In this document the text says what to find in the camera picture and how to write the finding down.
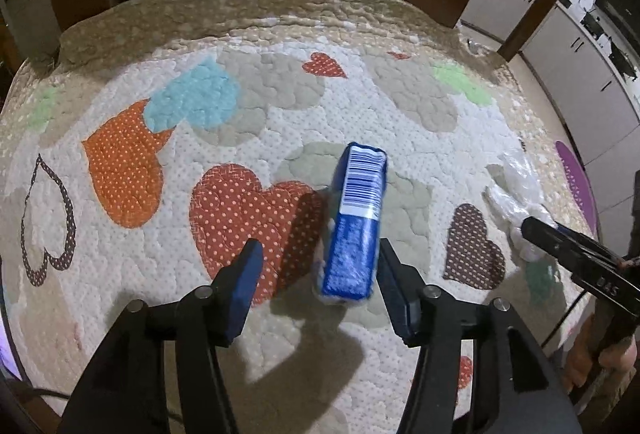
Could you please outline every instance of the tile floor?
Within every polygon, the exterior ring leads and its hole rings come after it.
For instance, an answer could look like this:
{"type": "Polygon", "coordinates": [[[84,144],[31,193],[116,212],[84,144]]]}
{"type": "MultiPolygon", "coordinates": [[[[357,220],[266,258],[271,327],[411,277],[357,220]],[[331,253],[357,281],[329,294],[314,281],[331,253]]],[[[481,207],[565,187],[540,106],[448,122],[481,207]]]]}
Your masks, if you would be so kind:
{"type": "MultiPolygon", "coordinates": [[[[500,47],[500,43],[495,40],[467,27],[462,26],[460,31],[468,36],[471,40],[486,46],[489,49],[497,51],[500,47]]],[[[522,59],[520,55],[516,55],[511,62],[509,62],[511,71],[522,87],[524,97],[531,104],[531,108],[536,115],[545,124],[546,131],[552,140],[561,140],[567,144],[570,148],[571,142],[562,126],[562,121],[558,117],[554,106],[551,104],[548,96],[546,96],[545,90],[540,86],[533,72],[527,66],[527,63],[522,59]]]]}

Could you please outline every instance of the barcode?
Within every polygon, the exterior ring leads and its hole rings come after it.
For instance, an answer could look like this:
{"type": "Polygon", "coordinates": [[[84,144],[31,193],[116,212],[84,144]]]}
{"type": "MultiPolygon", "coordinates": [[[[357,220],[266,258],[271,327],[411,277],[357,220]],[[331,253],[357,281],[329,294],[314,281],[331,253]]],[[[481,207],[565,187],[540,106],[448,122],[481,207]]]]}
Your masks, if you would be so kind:
{"type": "Polygon", "coordinates": [[[386,154],[352,146],[344,174],[340,213],[380,220],[386,154]]]}

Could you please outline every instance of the metal screw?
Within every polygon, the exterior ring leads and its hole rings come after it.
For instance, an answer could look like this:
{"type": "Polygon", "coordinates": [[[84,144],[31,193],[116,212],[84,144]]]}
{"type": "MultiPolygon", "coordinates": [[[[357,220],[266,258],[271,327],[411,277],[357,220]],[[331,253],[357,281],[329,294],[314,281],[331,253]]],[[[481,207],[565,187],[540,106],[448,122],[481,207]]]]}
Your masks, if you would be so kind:
{"type": "Polygon", "coordinates": [[[196,298],[198,299],[209,298],[212,294],[213,290],[211,289],[211,286],[200,286],[199,288],[196,288],[195,291],[196,298]]]}
{"type": "Polygon", "coordinates": [[[437,286],[434,286],[433,284],[429,284],[428,286],[424,287],[422,293],[424,293],[424,296],[429,299],[437,299],[440,295],[442,295],[442,290],[437,286]]]}
{"type": "Polygon", "coordinates": [[[496,300],[494,300],[494,306],[500,311],[507,311],[511,307],[511,304],[507,299],[498,297],[496,300]]]}
{"type": "Polygon", "coordinates": [[[142,309],[144,305],[145,303],[140,299],[132,300],[131,302],[129,302],[129,304],[127,304],[127,311],[129,313],[137,313],[142,309]]]}

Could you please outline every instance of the kitchen counter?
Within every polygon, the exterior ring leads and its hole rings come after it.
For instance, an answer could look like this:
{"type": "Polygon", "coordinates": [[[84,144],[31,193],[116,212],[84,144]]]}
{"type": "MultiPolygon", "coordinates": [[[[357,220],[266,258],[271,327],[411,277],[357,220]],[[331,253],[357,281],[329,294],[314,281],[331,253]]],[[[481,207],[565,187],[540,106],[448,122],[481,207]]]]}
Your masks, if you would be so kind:
{"type": "Polygon", "coordinates": [[[593,36],[586,30],[586,28],[580,23],[580,19],[578,18],[578,14],[575,11],[564,7],[560,2],[556,2],[556,7],[561,10],[580,30],[582,35],[585,37],[585,40],[591,43],[594,48],[600,53],[600,55],[604,58],[607,66],[611,70],[611,73],[614,75],[616,80],[622,85],[625,90],[626,96],[629,97],[631,101],[631,105],[634,108],[636,114],[640,118],[640,80],[633,81],[631,78],[626,78],[621,75],[620,72],[613,65],[613,62],[609,59],[609,55],[604,49],[600,47],[600,45],[596,42],[593,36]]]}

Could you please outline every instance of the quilted tablecloth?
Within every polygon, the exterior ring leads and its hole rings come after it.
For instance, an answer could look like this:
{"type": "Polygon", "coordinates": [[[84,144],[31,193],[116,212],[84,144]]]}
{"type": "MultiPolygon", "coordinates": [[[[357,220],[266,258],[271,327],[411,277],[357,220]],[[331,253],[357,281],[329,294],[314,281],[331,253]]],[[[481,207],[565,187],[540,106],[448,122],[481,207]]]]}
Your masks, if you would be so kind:
{"type": "Polygon", "coordinates": [[[553,217],[589,233],[508,66],[400,0],[121,4],[22,66],[0,141],[2,291],[38,387],[70,392],[127,302],[180,299],[255,237],[253,306],[220,350],[240,431],[394,432],[417,351],[379,292],[346,309],[310,290],[318,191],[350,141],[388,153],[382,236],[425,280],[507,298],[539,340],[578,293],[512,253],[482,195],[523,146],[553,217]]]}

